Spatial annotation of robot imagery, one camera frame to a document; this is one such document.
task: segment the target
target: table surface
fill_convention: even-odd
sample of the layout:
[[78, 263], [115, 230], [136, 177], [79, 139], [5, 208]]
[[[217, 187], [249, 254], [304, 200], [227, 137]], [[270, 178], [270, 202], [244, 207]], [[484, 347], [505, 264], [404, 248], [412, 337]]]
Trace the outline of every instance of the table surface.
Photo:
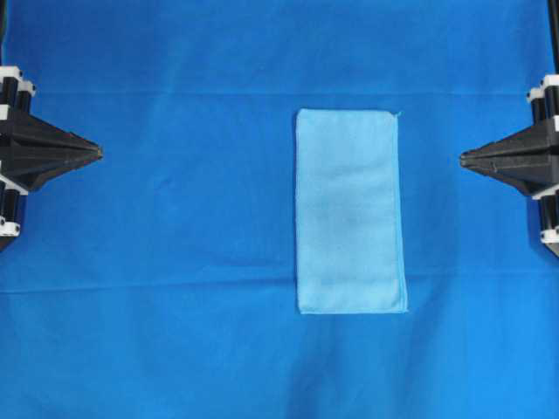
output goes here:
[[[459, 167], [531, 123], [545, 2], [13, 0], [3, 61], [105, 157], [0, 255], [1, 417], [559, 415], [559, 261]], [[402, 113], [407, 314], [298, 313], [302, 107]]]

